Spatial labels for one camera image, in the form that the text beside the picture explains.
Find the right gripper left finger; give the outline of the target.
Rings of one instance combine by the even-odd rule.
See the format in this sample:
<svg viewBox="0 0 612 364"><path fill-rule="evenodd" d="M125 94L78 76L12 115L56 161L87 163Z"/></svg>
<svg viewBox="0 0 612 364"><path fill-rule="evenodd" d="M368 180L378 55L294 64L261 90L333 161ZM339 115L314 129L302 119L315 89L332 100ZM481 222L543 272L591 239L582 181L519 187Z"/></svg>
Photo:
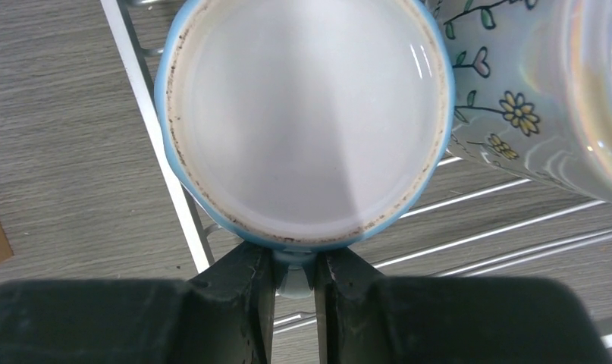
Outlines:
<svg viewBox="0 0 612 364"><path fill-rule="evenodd" d="M0 363L267 363L271 252L242 243L196 277L0 284Z"/></svg>

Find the blue white gradient mug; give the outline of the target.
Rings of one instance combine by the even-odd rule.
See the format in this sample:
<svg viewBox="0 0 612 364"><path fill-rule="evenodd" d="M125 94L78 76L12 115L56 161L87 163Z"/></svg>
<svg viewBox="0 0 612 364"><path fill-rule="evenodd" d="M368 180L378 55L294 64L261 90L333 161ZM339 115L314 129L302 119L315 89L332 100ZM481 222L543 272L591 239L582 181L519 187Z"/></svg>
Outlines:
<svg viewBox="0 0 612 364"><path fill-rule="evenodd" d="M272 250L290 298L310 295L316 253L416 203L454 99L421 1L187 1L154 90L171 170L216 224Z"/></svg>

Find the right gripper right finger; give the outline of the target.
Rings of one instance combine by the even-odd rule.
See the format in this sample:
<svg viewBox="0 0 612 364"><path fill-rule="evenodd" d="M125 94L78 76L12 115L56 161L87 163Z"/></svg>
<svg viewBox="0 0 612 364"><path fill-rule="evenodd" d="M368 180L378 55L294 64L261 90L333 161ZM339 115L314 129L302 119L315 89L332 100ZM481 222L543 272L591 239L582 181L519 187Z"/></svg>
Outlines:
<svg viewBox="0 0 612 364"><path fill-rule="evenodd" d="M349 249L315 269L323 363L610 363L566 286L544 278L383 275Z"/></svg>

